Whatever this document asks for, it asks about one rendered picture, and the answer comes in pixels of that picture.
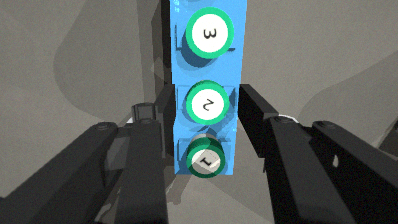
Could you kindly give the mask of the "blue tube rack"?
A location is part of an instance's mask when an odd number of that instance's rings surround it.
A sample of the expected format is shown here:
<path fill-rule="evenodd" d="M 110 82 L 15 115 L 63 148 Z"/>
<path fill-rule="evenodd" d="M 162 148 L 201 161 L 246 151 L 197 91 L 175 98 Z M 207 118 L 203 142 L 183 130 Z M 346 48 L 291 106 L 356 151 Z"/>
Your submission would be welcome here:
<path fill-rule="evenodd" d="M 176 91 L 174 123 L 175 175 L 192 174 L 186 164 L 191 140 L 201 133 L 214 135 L 225 154 L 225 167 L 219 174 L 233 174 L 239 84 L 241 79 L 243 42 L 247 0 L 170 0 L 172 84 Z M 234 39 L 221 56 L 206 59 L 196 55 L 186 41 L 190 17 L 204 7 L 216 7 L 228 14 L 234 26 Z M 203 125 L 195 122 L 186 109 L 190 88 L 208 79 L 219 83 L 229 97 L 229 110 L 218 123 Z"/>

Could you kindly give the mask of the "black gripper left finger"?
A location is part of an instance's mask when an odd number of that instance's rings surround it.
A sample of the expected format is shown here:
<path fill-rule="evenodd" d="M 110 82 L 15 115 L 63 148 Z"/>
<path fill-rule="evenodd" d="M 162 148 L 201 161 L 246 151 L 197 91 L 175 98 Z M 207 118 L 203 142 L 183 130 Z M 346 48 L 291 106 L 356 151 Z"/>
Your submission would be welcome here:
<path fill-rule="evenodd" d="M 131 110 L 124 127 L 91 126 L 1 200 L 0 224 L 93 224 L 123 170 L 114 224 L 169 224 L 162 158 L 176 119 L 175 84 Z"/>

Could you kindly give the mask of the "dark green screw cap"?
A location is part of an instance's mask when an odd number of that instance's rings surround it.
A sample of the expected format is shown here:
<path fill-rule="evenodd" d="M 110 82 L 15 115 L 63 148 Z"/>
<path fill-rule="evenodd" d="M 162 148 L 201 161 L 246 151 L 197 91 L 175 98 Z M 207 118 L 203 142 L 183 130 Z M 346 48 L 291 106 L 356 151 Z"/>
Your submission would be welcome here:
<path fill-rule="evenodd" d="M 225 163 L 224 150 L 213 138 L 198 138 L 187 149 L 187 168 L 199 178 L 212 178 L 218 175 L 224 169 Z"/>

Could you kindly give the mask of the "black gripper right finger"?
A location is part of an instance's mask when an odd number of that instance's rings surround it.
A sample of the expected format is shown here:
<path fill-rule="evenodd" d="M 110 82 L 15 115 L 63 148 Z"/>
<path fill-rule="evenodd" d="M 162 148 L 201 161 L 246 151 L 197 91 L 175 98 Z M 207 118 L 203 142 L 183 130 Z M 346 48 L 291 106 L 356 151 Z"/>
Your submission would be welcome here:
<path fill-rule="evenodd" d="M 250 84 L 237 116 L 265 158 L 275 224 L 398 224 L 398 161 L 330 121 L 279 115 Z"/>

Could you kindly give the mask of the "green screw cap with white number 2 label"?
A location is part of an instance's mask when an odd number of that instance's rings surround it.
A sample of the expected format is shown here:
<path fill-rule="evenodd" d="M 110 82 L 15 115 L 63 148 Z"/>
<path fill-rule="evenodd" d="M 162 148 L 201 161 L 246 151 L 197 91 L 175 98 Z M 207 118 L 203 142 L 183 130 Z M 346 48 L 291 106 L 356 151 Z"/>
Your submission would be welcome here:
<path fill-rule="evenodd" d="M 212 80 L 195 83 L 186 98 L 189 116 L 203 125 L 212 125 L 221 121 L 229 110 L 229 104 L 225 89 Z"/>

